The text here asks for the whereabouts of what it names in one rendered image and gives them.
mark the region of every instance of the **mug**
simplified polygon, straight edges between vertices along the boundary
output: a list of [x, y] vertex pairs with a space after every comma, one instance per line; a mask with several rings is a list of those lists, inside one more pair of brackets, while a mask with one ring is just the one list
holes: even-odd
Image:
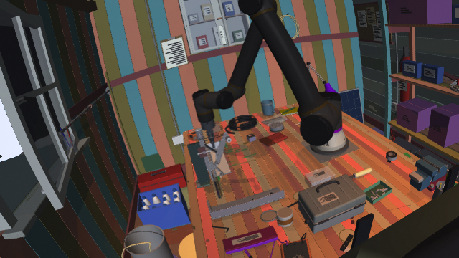
[[263, 115], [269, 116], [274, 114], [274, 105], [272, 100], [263, 100], [261, 102]]

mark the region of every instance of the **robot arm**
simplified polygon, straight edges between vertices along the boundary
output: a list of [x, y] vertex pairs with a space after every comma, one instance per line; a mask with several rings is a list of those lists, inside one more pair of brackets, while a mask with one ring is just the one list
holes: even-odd
[[228, 86], [218, 92], [193, 94], [202, 129], [213, 144], [215, 108], [230, 108], [245, 93], [245, 83], [264, 39], [298, 101], [301, 135], [314, 146], [327, 144], [342, 126], [341, 98], [336, 92], [319, 92], [298, 49], [276, 14], [274, 0], [239, 0], [242, 12], [252, 19]]

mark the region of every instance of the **fire extinguisher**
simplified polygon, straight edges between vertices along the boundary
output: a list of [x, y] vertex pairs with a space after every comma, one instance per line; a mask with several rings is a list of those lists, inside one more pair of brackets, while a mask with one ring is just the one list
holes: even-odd
[[[410, 60], [410, 57], [402, 57], [400, 60], [399, 72], [403, 72], [403, 61]], [[405, 102], [410, 99], [410, 87], [411, 84], [407, 83], [407, 91], [400, 90], [400, 102]]]

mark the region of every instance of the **white bottle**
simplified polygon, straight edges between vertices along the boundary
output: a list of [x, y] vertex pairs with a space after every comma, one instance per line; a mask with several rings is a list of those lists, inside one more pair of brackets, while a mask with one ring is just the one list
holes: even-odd
[[178, 195], [174, 194], [174, 203], [180, 202], [180, 198]]
[[166, 199], [166, 197], [163, 197], [163, 204], [164, 205], [169, 205], [171, 203]]
[[180, 193], [177, 191], [176, 188], [172, 189], [172, 191], [173, 191], [173, 193], [172, 193], [173, 195], [180, 196]]
[[166, 191], [163, 191], [163, 199], [166, 198], [167, 201], [171, 200], [171, 197], [166, 193]]
[[151, 198], [153, 199], [153, 204], [160, 204], [161, 200], [156, 196], [156, 194], [152, 194]]
[[145, 196], [142, 196], [142, 202], [143, 204], [147, 205], [147, 206], [150, 206], [150, 201], [145, 197]]

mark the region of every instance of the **bulletin board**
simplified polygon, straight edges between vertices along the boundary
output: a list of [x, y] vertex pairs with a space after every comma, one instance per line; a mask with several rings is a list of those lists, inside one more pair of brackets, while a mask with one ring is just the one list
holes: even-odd
[[[382, 43], [382, 26], [379, 18], [378, 2], [355, 4], [354, 13], [357, 21], [359, 40], [365, 42]], [[389, 43], [392, 44], [392, 35], [389, 34]]]

